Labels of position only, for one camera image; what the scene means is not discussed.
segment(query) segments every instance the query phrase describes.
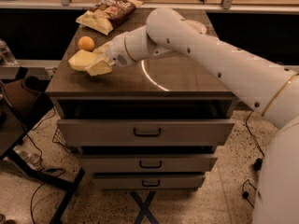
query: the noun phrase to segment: drawer cabinet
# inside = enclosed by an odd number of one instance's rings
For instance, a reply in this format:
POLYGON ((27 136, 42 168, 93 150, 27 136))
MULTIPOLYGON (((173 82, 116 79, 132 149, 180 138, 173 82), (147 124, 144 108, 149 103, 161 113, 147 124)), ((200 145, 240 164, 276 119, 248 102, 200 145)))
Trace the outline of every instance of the drawer cabinet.
POLYGON ((67 144, 80 146, 198 146, 223 145, 234 123, 209 120, 61 119, 67 144))
POLYGON ((83 169, 100 189, 198 189, 217 161, 217 146, 226 142, 235 124, 222 116, 191 119, 181 108, 149 119, 142 114, 157 108, 150 103, 135 108, 139 119, 99 119, 96 114, 92 119, 83 109, 79 119, 58 120, 66 143, 79 150, 83 169))
POLYGON ((81 155, 82 167, 88 173, 171 173, 210 171, 215 154, 185 155, 81 155))
POLYGON ((205 177, 185 175, 94 175, 94 184, 101 189, 198 189, 205 177))

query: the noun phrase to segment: food bag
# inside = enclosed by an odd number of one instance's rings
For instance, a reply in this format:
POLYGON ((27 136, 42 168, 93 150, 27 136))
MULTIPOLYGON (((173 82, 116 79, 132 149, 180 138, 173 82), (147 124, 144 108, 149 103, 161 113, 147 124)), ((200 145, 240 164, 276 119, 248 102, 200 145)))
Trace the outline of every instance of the food bag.
POLYGON ((142 4, 137 0, 100 0, 76 22, 108 35, 142 4))

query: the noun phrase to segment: table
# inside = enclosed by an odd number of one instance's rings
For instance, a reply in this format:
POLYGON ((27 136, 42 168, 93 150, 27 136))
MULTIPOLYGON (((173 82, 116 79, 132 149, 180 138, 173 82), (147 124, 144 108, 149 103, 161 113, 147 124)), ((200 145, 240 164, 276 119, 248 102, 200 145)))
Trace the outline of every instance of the table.
MULTIPOLYGON (((67 60, 80 37, 101 46, 142 26, 150 12, 138 9, 108 36, 79 27, 46 90, 66 143, 78 149, 83 169, 101 189, 197 189, 234 126, 236 97, 181 55, 97 77, 72 70, 67 60)), ((213 34, 204 11, 178 12, 213 34)))

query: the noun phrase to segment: bottle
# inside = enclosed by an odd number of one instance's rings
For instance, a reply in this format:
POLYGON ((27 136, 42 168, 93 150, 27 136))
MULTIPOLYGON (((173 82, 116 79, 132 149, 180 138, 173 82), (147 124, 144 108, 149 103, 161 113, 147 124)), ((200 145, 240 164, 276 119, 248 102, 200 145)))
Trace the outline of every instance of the bottle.
POLYGON ((6 64, 18 63, 13 54, 11 53, 11 50, 8 47, 7 43, 2 39, 0 39, 0 55, 2 56, 6 64))

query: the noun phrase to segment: drawer handle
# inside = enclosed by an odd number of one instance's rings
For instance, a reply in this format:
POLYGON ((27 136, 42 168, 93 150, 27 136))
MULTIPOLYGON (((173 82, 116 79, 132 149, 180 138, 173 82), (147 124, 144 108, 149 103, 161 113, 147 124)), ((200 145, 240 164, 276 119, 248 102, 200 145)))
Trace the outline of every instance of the drawer handle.
POLYGON ((159 137, 161 135, 162 129, 159 128, 154 132, 150 131, 150 132, 142 133, 137 128, 134 128, 133 132, 134 132, 134 135, 137 136, 137 137, 159 137))
POLYGON ((140 168, 161 168, 162 167, 162 161, 159 161, 158 165, 152 165, 152 166, 148 166, 148 165, 144 165, 142 164, 142 161, 139 162, 139 166, 140 168))
POLYGON ((160 180, 157 180, 157 183, 148 183, 145 180, 142 180, 142 186, 145 188, 155 188, 160 186, 160 180))

